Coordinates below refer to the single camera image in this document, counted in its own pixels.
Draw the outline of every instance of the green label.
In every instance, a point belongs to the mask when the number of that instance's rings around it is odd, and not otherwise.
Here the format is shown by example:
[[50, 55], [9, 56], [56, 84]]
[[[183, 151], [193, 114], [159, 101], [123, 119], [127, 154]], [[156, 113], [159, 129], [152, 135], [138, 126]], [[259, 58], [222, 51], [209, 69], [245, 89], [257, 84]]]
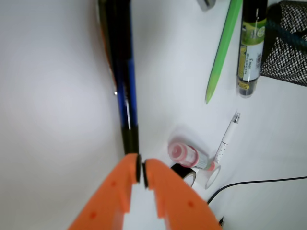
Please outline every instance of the green label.
[[242, 22], [241, 44], [246, 46], [257, 45], [264, 41], [266, 19], [256, 22]]

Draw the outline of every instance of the black cable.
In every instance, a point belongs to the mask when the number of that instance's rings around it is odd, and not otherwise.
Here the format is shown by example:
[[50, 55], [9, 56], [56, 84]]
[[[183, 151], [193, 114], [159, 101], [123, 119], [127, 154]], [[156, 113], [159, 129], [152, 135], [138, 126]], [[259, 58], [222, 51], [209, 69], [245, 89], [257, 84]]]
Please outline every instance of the black cable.
[[211, 201], [216, 197], [216, 195], [218, 195], [221, 191], [223, 191], [226, 188], [235, 186], [235, 185], [240, 185], [240, 184], [255, 184], [255, 183], [266, 183], [266, 182], [279, 182], [279, 181], [293, 181], [293, 180], [302, 180], [302, 179], [307, 179], [307, 176], [302, 176], [302, 177], [293, 177], [293, 178], [285, 178], [285, 179], [276, 179], [276, 180], [266, 180], [266, 181], [244, 181], [244, 182], [238, 182], [238, 183], [234, 183], [234, 184], [229, 184], [226, 185], [222, 188], [220, 188], [219, 190], [217, 190], [211, 197], [210, 199], [207, 201], [208, 204], [211, 203]]

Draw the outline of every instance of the gray object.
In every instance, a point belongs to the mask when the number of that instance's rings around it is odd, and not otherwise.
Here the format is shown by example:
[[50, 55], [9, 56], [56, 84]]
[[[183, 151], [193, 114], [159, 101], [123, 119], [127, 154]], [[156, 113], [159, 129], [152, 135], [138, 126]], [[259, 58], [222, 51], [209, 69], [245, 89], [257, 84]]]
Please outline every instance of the gray object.
[[215, 5], [215, 0], [197, 0], [202, 11], [207, 11]]

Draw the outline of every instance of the white pen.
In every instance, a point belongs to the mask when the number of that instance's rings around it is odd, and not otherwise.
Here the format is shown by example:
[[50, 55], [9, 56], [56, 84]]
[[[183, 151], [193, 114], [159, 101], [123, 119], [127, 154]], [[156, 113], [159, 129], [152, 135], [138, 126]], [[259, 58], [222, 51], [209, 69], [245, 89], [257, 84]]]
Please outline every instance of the white pen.
[[226, 132], [225, 132], [225, 135], [222, 139], [222, 142], [220, 144], [220, 147], [219, 149], [217, 150], [216, 154], [215, 154], [215, 158], [214, 158], [214, 161], [216, 163], [220, 163], [222, 157], [223, 157], [223, 154], [224, 152], [226, 151], [226, 148], [232, 138], [232, 136], [234, 135], [235, 133], [235, 130], [236, 130], [236, 127], [238, 125], [238, 122], [240, 120], [240, 113], [236, 113], [234, 115], [234, 117], [232, 118]]

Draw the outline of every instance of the black pen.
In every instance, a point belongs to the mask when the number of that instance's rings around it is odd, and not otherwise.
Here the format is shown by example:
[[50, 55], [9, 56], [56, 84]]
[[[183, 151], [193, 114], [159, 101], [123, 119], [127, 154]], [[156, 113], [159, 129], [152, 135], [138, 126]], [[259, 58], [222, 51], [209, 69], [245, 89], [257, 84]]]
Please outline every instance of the black pen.
[[139, 153], [130, 0], [100, 0], [99, 14], [116, 81], [125, 154]]

